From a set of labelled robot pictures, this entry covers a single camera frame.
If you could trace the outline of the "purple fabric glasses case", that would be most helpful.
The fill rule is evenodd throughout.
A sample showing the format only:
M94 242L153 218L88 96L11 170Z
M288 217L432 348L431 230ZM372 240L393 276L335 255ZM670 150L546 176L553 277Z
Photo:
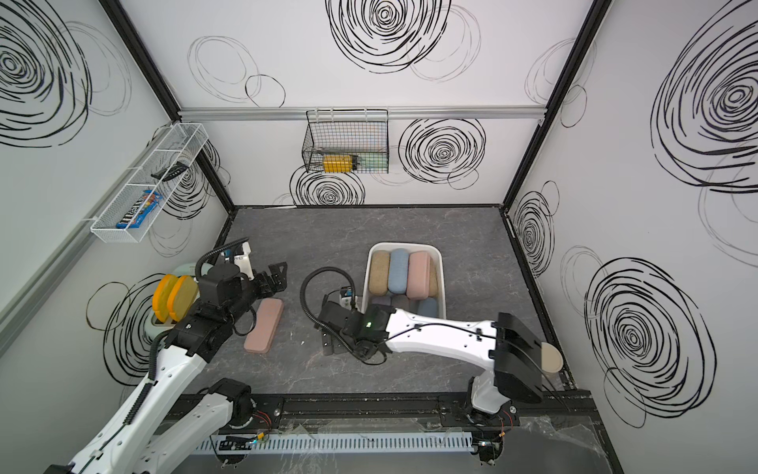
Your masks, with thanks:
M382 305L382 306L391 306L392 305L392 297L390 295L374 296L373 298L371 298L371 304L373 304L373 305Z

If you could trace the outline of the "grey fabric glasses case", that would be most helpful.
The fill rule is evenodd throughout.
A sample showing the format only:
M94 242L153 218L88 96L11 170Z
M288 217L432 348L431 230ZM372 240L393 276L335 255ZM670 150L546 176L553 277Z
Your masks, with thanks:
M413 311L414 302L404 294L396 294L391 297L391 305L395 308L402 309L408 312Z

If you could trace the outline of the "light blue glasses case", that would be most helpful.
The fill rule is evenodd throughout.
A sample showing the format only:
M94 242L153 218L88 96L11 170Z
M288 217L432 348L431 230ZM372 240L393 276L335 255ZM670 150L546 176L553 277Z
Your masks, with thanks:
M388 290L392 294L405 294L408 287L410 253L395 249L390 253Z
M434 297L421 300L417 306L417 313L420 316L429 318L438 318L438 302Z

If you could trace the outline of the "tan fabric glasses case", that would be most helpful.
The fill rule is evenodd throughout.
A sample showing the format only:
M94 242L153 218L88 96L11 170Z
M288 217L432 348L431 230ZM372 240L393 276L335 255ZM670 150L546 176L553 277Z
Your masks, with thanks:
M370 259L368 270L368 290L372 295L385 296L388 293L391 254L376 251Z

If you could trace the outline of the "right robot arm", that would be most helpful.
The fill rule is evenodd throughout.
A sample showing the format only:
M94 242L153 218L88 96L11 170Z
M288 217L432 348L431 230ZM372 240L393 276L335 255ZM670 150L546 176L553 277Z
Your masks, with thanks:
M483 369L471 385L470 406L493 415L508 402L543 400L542 341L516 316L455 321L371 304L361 313L327 301L313 318L363 363L375 354L426 354Z

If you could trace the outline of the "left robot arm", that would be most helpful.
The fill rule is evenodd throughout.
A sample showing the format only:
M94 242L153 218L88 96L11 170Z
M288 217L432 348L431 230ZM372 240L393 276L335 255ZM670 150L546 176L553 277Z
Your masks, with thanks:
M258 415L252 389L223 378L164 434L155 434L240 317L256 301L286 289L286 272L284 263L250 275L235 264L221 264L200 276L199 300L184 320L154 339L147 373L132 395L73 460L51 464L47 472L171 473L217 431L246 428Z

